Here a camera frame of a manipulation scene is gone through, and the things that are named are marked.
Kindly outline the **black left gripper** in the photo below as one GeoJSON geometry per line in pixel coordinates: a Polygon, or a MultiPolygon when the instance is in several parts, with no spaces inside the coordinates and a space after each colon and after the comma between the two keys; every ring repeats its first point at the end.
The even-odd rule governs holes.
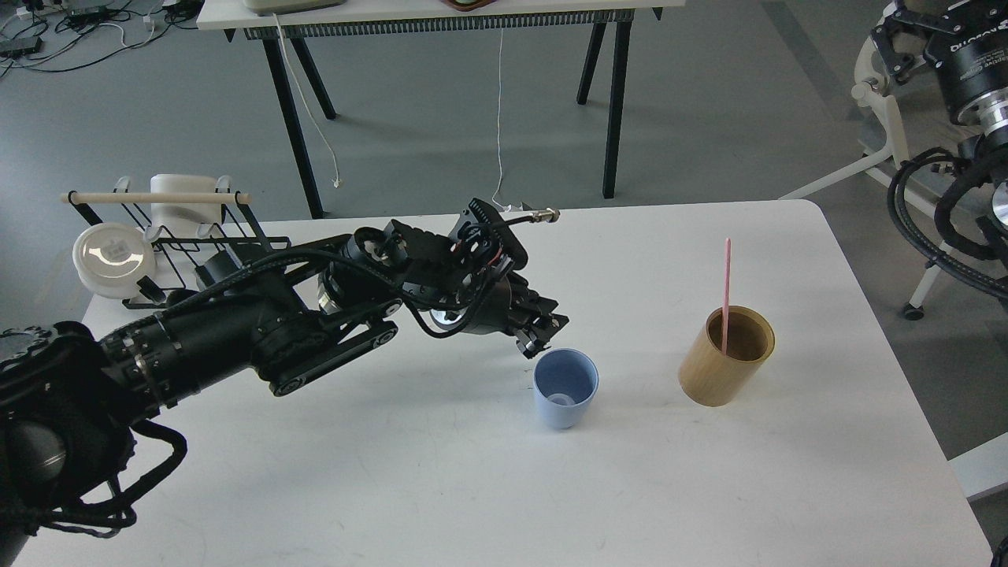
{"type": "Polygon", "coordinates": [[[487,291],[481,305],[469,306],[474,315],[463,322],[463,311],[431,311],[433,323],[442,331],[488,335],[499,332],[515,338],[518,351],[527,359],[548,348],[552,337],[564,328],[569,318],[557,313],[558,302],[545,298],[528,286],[523,276],[507,276],[487,291]]]}

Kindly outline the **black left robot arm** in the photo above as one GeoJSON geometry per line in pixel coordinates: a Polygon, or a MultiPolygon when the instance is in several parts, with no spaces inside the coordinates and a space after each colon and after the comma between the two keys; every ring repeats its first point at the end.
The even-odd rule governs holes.
{"type": "Polygon", "coordinates": [[[187,442],[165,408],[252,369],[276,396],[392,341],[407,309],[428,336],[495,332],[526,358],[568,317],[520,274],[508,221],[438,235],[383,229],[272,250],[232,246],[197,268],[202,289],[97,339],[85,325],[2,333],[2,564],[41,528],[108,538],[179,467],[187,442]]]}

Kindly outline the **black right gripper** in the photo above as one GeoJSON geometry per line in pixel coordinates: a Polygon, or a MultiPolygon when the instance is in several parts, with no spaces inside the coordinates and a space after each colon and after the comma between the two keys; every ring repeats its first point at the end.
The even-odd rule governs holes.
{"type": "Polygon", "coordinates": [[[933,67],[948,119],[985,134],[1006,126],[1005,8],[951,8],[935,32],[932,1],[891,1],[869,39],[894,83],[933,67]]]}

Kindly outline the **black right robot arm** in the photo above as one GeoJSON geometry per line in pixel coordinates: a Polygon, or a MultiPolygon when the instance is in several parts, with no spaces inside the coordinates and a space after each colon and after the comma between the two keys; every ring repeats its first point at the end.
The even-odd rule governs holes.
{"type": "Polygon", "coordinates": [[[977,261],[1006,262],[1006,222],[997,205],[976,219],[982,241],[962,234],[953,211],[970,191],[993,187],[993,201],[1006,197],[1007,24],[1004,1],[957,1],[939,12],[894,1],[870,33],[886,74],[904,85],[922,69],[935,74],[947,118],[978,128],[958,152],[933,147],[906,159],[887,190],[887,209],[902,237],[936,268],[962,284],[1006,301],[1006,280],[970,268],[942,251],[910,219],[907,180],[928,165],[944,165],[953,182],[937,199],[932,219],[942,242],[977,261]]]}

